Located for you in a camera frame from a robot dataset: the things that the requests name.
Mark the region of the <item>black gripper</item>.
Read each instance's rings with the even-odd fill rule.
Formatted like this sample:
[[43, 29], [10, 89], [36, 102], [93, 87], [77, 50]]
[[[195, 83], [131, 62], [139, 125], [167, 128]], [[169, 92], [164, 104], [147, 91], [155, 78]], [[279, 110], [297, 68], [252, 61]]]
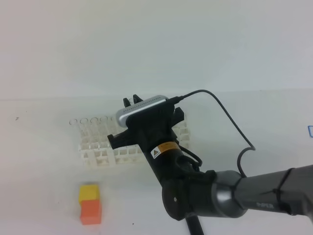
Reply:
[[[138, 95], [133, 95], [134, 104], [142, 102]], [[123, 98], [124, 107], [131, 106], [128, 98]], [[151, 151], [157, 145], [177, 141], [172, 127], [184, 120], [184, 112], [174, 105], [157, 105], [138, 114], [131, 115], [127, 121], [127, 129], [117, 135], [108, 135], [112, 149], [139, 145], [142, 152]]]

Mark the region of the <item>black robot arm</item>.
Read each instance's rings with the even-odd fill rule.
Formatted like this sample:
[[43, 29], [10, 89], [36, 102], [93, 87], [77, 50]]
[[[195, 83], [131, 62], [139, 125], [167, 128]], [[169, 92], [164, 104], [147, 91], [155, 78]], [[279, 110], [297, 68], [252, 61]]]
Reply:
[[241, 169], [201, 172], [202, 161], [179, 145], [173, 127], [184, 120], [180, 96], [124, 99], [116, 114], [124, 131], [109, 135], [113, 149], [138, 145], [162, 187], [175, 220], [191, 216], [238, 218], [247, 210], [313, 216], [313, 168], [247, 177]]

